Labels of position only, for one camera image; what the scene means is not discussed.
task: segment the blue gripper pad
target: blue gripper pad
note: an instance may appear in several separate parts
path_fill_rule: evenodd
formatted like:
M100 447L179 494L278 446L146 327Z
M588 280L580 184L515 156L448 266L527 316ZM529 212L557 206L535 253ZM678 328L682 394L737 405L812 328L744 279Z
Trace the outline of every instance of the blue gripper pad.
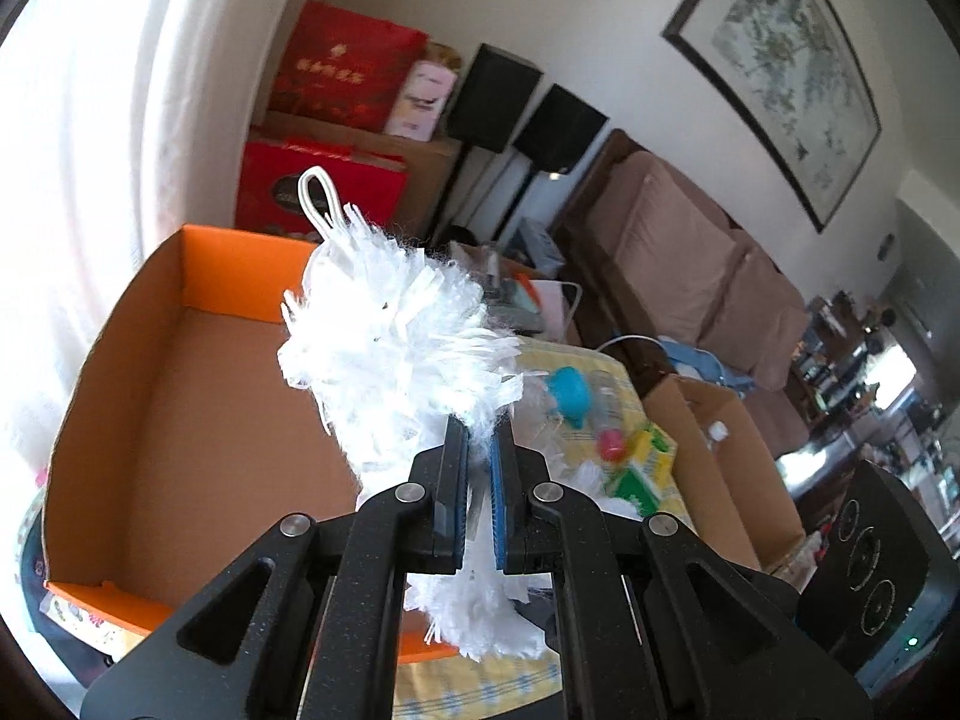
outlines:
M497 440L496 433L490 441L490 493L493 555L496 557L496 567L502 571L507 565L507 502L500 460L500 442Z

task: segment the brown sofa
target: brown sofa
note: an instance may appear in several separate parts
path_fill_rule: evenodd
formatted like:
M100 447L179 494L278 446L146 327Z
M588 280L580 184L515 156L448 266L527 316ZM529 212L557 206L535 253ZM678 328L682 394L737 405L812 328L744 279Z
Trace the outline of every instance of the brown sofa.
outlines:
M758 388L744 400L771 455L808 429L782 391L806 325L803 298L772 260L688 177L613 130L552 230L584 285L577 326L585 346L616 335L675 338L707 349ZM649 341L623 341L640 394L672 371Z

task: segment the metal screw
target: metal screw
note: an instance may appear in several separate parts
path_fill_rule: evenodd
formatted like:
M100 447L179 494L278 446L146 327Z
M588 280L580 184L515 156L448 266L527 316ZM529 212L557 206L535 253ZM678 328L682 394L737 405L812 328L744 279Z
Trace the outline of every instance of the metal screw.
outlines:
M654 514L650 517L650 532L655 536L673 536L677 530L677 520L669 514Z
M556 482L541 482L534 487L534 498L542 503L553 503L563 498L563 488Z
M280 533L290 536L290 538L296 538L310 530L311 524L310 517L306 514L289 514L283 517L283 521L280 523Z
M395 495L400 503L416 503L426 495L426 490L423 485L418 485L416 482L404 482L397 488Z

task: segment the plastic bottle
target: plastic bottle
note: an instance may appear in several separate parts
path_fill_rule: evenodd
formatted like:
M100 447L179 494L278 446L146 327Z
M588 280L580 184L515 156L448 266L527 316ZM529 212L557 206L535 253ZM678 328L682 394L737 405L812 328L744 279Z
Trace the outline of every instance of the plastic bottle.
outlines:
M729 435L730 431L720 420L710 423L707 432L704 433L704 438L707 440L707 449L712 452L716 451L717 445Z
M590 429L597 441L600 460L607 466L616 466L627 453L616 381L606 370L592 370L587 381L590 387Z

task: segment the white wall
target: white wall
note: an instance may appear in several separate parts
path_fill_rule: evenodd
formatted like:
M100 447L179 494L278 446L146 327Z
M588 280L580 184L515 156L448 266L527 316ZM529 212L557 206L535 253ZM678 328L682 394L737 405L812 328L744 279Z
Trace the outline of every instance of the white wall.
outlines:
M563 84L607 113L611 125L686 172L747 228L807 298L841 287L855 295L878 295L896 269L896 257L880 264L875 252L896 228L894 198L907 169L907 151L894 79L861 0L832 3L874 92L883 134L819 236L747 125L661 38L681 0L330 1L422 28L465 57L486 41L538 63L546 72L541 93L550 82ZM479 163L474 160L474 170ZM517 164L502 180L474 225L476 232L491 232L521 173ZM465 172L461 188L471 178ZM536 182L525 213L551 218L576 178L575 173L557 182Z
M960 53L926 0L864 0L901 91L913 167L960 206Z
M267 51L267 58L263 64L263 74L260 76L260 86L256 91L256 98L253 100L253 115L251 124L263 124L263 117L267 113L267 105L270 103L270 93L274 88L274 79L277 77L277 71L280 69L280 61L286 52L287 43L293 34L296 20L299 18L301 10L304 9L304 3L307 0L287 0L283 12L280 14L280 20L277 22L277 30L270 43L270 50Z
M918 170L907 172L898 194L960 259L960 209L956 201Z
M937 431L940 445L944 451L944 460L954 471L960 470L960 408L954 409L947 421Z

